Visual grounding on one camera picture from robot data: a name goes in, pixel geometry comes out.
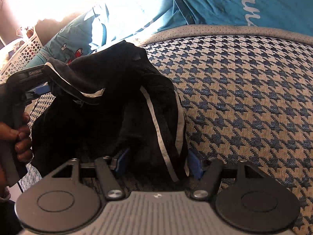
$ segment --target black jacket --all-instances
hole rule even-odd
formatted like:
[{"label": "black jacket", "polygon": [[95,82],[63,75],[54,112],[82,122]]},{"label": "black jacket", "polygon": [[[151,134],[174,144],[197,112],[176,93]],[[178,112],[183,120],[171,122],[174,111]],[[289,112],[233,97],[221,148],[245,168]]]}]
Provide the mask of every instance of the black jacket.
[{"label": "black jacket", "polygon": [[146,51],[122,41],[66,65],[43,67],[56,96],[32,127],[32,165],[45,176],[71,158],[84,162],[130,149],[129,168],[186,177],[186,123],[170,79]]}]

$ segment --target laundry basket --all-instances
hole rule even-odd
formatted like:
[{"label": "laundry basket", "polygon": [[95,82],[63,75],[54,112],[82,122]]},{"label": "laundry basket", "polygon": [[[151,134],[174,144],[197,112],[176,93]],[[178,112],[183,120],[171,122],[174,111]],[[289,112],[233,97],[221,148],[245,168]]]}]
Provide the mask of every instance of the laundry basket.
[{"label": "laundry basket", "polygon": [[28,62],[42,48],[42,44],[34,29],[34,34],[30,37],[10,58],[8,63],[0,71],[0,84],[7,81],[13,73],[22,70]]}]

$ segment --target human hand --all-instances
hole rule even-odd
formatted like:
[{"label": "human hand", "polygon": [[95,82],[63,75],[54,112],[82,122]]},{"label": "human hand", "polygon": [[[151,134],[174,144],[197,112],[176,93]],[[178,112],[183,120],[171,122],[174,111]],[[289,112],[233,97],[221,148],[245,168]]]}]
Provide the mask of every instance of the human hand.
[{"label": "human hand", "polygon": [[[15,152],[18,160],[25,164],[32,160],[32,140],[29,137],[30,129],[27,123],[29,122],[29,114],[24,112],[22,115],[23,126],[18,130],[14,130],[7,126],[5,123],[0,122],[0,140],[16,142]],[[0,167],[0,197],[3,196],[4,188],[7,187],[7,179],[4,171]]]}]

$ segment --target blue and white houndstooth cushion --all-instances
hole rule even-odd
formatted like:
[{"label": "blue and white houndstooth cushion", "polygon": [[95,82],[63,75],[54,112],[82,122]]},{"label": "blue and white houndstooth cushion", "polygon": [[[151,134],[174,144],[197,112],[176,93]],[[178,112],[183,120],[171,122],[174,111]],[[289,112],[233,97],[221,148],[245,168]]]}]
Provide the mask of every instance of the blue and white houndstooth cushion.
[{"label": "blue and white houndstooth cushion", "polygon": [[[234,163],[245,158],[300,200],[294,231],[313,231],[313,47],[256,36],[186,37],[144,47],[177,87],[190,148]],[[42,96],[31,124],[50,105]],[[22,180],[28,188],[34,168]],[[224,180],[222,187],[233,183]],[[153,184],[125,179],[128,189]]]}]

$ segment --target white stripe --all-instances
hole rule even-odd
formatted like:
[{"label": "white stripe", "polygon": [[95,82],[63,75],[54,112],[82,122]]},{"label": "white stripe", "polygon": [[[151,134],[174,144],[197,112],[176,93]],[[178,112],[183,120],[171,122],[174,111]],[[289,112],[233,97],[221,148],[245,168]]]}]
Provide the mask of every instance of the white stripe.
[{"label": "white stripe", "polygon": [[[63,78],[60,76],[60,74],[53,68],[53,65],[52,65],[51,63],[46,62],[45,65],[48,66],[48,67],[50,67],[50,69],[52,69],[52,70],[54,71],[54,73],[57,74],[57,75],[60,77],[60,79],[62,79],[64,82],[66,82],[66,83],[69,84],[71,87],[73,87],[69,82],[67,82],[65,79],[63,79]],[[88,98],[95,98],[95,97],[102,96],[104,90],[105,90],[105,88],[103,88],[103,89],[101,89],[101,90],[99,90],[99,91],[96,91],[94,94],[85,94],[85,93],[83,93],[83,92],[81,92],[81,91],[79,91],[79,90],[77,90],[77,91],[79,91],[79,92],[80,92],[83,96],[85,96],[85,97],[88,97]]]},{"label": "white stripe", "polygon": [[180,155],[180,153],[182,152],[183,142],[184,142],[185,117],[184,117],[183,108],[179,101],[178,94],[176,92],[175,92],[175,95],[176,95],[177,110],[178,110],[175,147],[177,149],[178,155]]},{"label": "white stripe", "polygon": [[163,139],[162,139],[162,136],[161,136],[161,132],[160,132],[160,127],[159,127],[159,124],[157,122],[157,118],[156,118],[155,113],[154,113],[154,108],[153,108],[150,96],[149,96],[147,90],[145,90],[145,88],[143,86],[141,86],[140,91],[142,92],[143,96],[147,100],[147,104],[148,104],[148,107],[149,107],[149,110],[150,110],[150,113],[151,113],[151,116],[152,116],[153,124],[154,124],[154,127],[156,128],[156,132],[157,132],[156,134],[157,134],[157,140],[158,140],[158,143],[159,143],[159,147],[160,147],[163,159],[165,161],[165,164],[167,166],[168,172],[169,172],[172,180],[174,182],[176,182],[179,179],[178,179],[178,177],[176,175],[176,172],[175,172],[175,170],[173,168],[173,165],[171,163],[170,157],[168,156],[167,150],[165,148],[165,145],[164,145],[164,142],[163,142]]},{"label": "white stripe", "polygon": [[186,172],[187,177],[189,177],[189,166],[188,166],[188,159],[186,158],[184,170]]}]

